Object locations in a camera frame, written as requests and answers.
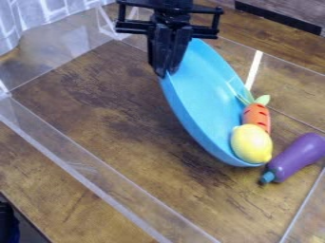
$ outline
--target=toy eggplant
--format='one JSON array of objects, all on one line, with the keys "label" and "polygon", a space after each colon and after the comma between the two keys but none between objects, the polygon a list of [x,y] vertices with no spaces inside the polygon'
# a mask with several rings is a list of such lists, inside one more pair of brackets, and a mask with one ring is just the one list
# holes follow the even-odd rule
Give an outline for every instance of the toy eggplant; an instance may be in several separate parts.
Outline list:
[{"label": "toy eggplant", "polygon": [[305,166],[325,157],[325,138],[316,133],[303,135],[268,163],[261,183],[283,182]]}]

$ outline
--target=lemon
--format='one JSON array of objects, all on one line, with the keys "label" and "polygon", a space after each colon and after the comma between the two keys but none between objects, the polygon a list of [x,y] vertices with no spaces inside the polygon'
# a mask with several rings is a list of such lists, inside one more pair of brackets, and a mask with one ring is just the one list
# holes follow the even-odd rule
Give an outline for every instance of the lemon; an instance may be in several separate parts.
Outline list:
[{"label": "lemon", "polygon": [[247,162],[268,163],[272,159],[272,139],[255,124],[245,124],[235,128],[232,147],[237,156]]}]

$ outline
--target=blue plate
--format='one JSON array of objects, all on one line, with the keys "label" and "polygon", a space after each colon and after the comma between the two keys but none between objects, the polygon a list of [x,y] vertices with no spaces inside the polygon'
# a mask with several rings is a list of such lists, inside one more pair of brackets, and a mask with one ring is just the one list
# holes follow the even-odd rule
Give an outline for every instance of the blue plate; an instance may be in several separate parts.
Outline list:
[{"label": "blue plate", "polygon": [[231,146],[233,128],[240,123],[244,83],[228,62],[200,39],[193,39],[180,70],[161,81],[164,94],[174,113],[202,147],[225,163],[240,167],[248,163]]}]

